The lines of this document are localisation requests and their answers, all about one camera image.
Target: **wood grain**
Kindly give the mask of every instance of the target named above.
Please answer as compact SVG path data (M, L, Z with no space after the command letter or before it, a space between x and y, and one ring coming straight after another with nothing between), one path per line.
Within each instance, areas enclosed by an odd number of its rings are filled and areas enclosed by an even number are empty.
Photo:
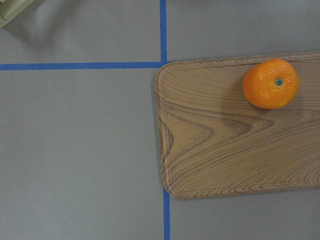
M289 61L300 89L265 110L245 98L246 72ZM165 189L179 199L320 185L320 52L173 62L155 77Z

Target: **gray floor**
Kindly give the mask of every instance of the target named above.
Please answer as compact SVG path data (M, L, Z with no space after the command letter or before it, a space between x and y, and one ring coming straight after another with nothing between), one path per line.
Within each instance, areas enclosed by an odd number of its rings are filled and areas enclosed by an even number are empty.
M160 61L159 10L37 0L0 30L0 64ZM166 13L169 61L320 49L318 1L176 0ZM156 72L0 71L1 240L164 239ZM319 239L319 198L170 198L170 239Z

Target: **blue tape line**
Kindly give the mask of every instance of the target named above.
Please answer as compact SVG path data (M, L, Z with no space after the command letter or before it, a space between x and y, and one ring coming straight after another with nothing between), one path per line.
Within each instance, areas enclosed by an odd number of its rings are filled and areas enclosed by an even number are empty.
M160 0L160 49L161 62L166 64L167 54L167 3L166 0Z
M170 240L170 195L163 188L163 230L164 240Z
M158 61L137 62L67 62L67 63L13 63L0 64L0 71L12 70L73 70L73 69L157 69Z

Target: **mandarin orange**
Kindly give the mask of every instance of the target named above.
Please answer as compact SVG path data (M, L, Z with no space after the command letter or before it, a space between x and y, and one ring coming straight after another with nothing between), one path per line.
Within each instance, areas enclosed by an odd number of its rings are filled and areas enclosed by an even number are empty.
M296 96L300 80L289 62L274 58L251 68L242 86L246 99L254 106L278 109Z

